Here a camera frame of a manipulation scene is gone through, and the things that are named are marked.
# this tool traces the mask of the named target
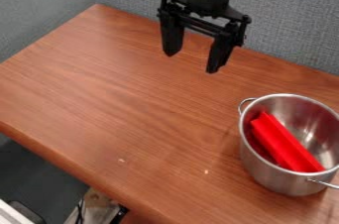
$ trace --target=floor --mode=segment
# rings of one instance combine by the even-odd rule
[[[84,196],[84,224],[108,224],[119,211],[116,202],[90,189]],[[74,209],[64,224],[76,224],[78,210]]]

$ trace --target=stainless steel pot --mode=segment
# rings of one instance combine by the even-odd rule
[[[251,104],[243,111],[247,102]],[[280,168],[255,144],[249,121],[260,111],[272,114],[323,164],[325,171],[295,172]],[[320,102],[295,94],[271,94],[244,100],[239,107],[241,160],[259,184],[291,196],[312,194],[331,184],[339,168],[339,116]]]

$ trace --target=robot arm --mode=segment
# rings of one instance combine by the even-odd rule
[[[241,46],[251,17],[229,6],[229,0],[161,0],[157,17],[161,25],[163,50],[172,56],[183,47],[184,29],[189,28],[215,38],[211,46],[207,72],[217,72],[225,65],[235,46]],[[224,18],[224,27],[191,16]]]

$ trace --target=wood grain surface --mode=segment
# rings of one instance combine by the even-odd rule
[[[253,182],[237,106],[288,92],[339,110],[339,78],[244,49],[207,74],[209,45],[187,33],[169,58],[156,22],[92,6],[0,64],[0,131],[152,223],[337,223],[337,191]]]

